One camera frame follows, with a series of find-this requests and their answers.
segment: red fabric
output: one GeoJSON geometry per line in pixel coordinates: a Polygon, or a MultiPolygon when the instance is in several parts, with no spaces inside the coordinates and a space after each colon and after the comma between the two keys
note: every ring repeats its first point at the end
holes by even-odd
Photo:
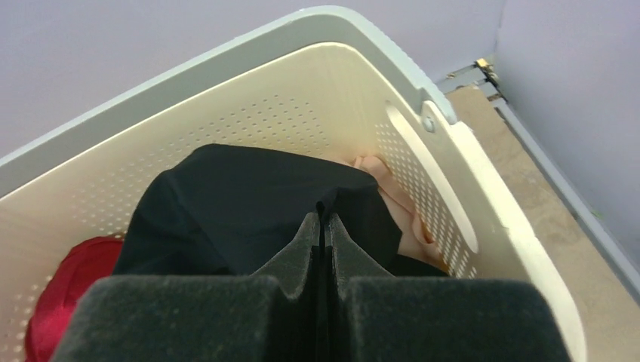
{"type": "Polygon", "coordinates": [[[49,361],[78,299],[111,275],[121,248],[119,239],[93,238],[71,249],[35,305],[25,335],[26,362],[49,361]]]}

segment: plastic basket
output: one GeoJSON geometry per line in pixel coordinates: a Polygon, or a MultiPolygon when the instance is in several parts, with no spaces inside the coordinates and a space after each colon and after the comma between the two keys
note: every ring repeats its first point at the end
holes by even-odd
{"type": "Polygon", "coordinates": [[[237,38],[0,160],[0,360],[23,359],[32,308],[69,249],[122,236],[151,180],[206,143],[379,155],[454,276],[532,282],[586,360],[574,301],[471,130],[397,46],[335,7],[237,38]]]}

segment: wall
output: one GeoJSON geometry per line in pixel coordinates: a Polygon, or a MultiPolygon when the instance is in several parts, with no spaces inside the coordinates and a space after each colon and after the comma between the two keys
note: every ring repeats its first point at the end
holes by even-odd
{"type": "Polygon", "coordinates": [[[502,90],[640,268],[640,2],[509,0],[502,90]]]}
{"type": "MultiPolygon", "coordinates": [[[[319,0],[0,2],[0,158],[231,38],[319,0]]],[[[504,0],[331,2],[365,15],[429,76],[493,52],[504,0]]]]}

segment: black cloth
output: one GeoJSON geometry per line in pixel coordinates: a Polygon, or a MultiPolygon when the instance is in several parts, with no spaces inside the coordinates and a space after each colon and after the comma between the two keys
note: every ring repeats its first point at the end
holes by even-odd
{"type": "Polygon", "coordinates": [[[448,277],[433,265],[400,254],[393,257],[386,270],[396,277],[448,277]]]}
{"type": "Polygon", "coordinates": [[[268,149],[207,145],[145,191],[114,275],[247,275],[295,236],[308,212],[332,213],[381,266],[401,232],[376,180],[331,161],[268,149]]]}

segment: foam padding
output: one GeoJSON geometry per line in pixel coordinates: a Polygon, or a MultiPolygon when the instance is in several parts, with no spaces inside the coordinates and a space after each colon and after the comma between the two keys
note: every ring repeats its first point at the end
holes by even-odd
{"type": "Polygon", "coordinates": [[[353,278],[344,311],[348,358],[569,362],[530,284],[450,278],[353,278]]]}
{"type": "Polygon", "coordinates": [[[290,360],[274,277],[111,277],[79,303],[54,362],[290,360]]]}

